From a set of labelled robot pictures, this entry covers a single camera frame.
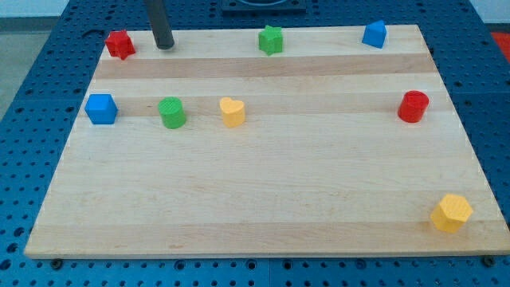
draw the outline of blue block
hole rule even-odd
[[[386,27],[384,26],[384,21],[380,20],[365,27],[362,43],[381,49],[385,39]]]
[[[110,94],[92,94],[85,105],[85,111],[93,124],[113,124],[118,110]]]

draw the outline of yellow cube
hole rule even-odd
[[[447,194],[432,211],[430,219],[439,230],[456,233],[472,213],[473,208],[464,196]]]

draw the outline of wooden board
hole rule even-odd
[[[113,126],[80,111],[25,253],[32,258],[363,257],[506,254],[510,233],[417,26],[284,29],[267,57],[259,30],[175,31],[137,54],[103,51],[90,93],[111,92]],[[422,122],[396,110],[407,90]],[[188,121],[161,124],[182,99]],[[219,100],[246,105],[226,128]],[[474,214],[456,234],[430,213],[446,193]]]

